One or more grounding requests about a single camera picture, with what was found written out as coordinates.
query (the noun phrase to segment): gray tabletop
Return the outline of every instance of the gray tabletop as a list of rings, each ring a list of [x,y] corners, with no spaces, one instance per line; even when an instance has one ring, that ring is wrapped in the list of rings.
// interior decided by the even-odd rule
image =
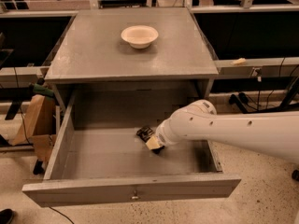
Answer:
[[[146,49],[134,49],[121,40],[121,31],[132,25],[152,26],[159,37]],[[78,13],[46,80],[82,83],[217,74],[187,8],[112,8]]]

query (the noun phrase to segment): concrete floor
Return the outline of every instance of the concrete floor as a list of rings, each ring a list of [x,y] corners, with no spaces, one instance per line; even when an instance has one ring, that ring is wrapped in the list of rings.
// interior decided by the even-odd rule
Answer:
[[[235,113],[225,99],[212,99],[219,112]],[[214,143],[223,172],[240,174],[242,181],[226,199],[115,203],[57,207],[74,223],[221,223],[292,224],[299,210],[299,182],[291,174],[297,165]],[[21,192],[27,183],[41,182],[33,175],[36,156],[33,151],[0,153],[0,209],[12,208],[12,224],[70,223],[66,218],[41,208]]]

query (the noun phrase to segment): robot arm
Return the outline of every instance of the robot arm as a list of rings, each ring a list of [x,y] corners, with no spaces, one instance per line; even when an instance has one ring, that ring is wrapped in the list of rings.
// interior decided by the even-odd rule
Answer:
[[[174,112],[155,134],[162,146],[210,140],[299,163],[299,112],[217,115],[200,100]]]

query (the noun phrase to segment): open drawer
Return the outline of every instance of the open drawer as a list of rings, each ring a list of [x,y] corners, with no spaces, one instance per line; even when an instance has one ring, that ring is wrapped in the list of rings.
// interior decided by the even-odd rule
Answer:
[[[43,182],[23,192],[41,206],[228,197],[240,177],[222,172],[208,141],[156,155],[136,136],[194,99],[189,81],[77,85]]]

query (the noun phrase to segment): bowl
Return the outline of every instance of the bowl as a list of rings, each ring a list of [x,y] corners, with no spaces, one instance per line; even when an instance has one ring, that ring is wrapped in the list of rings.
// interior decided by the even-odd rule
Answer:
[[[147,48],[159,34],[156,29],[150,26],[130,26],[121,33],[121,38],[128,42],[135,49]]]

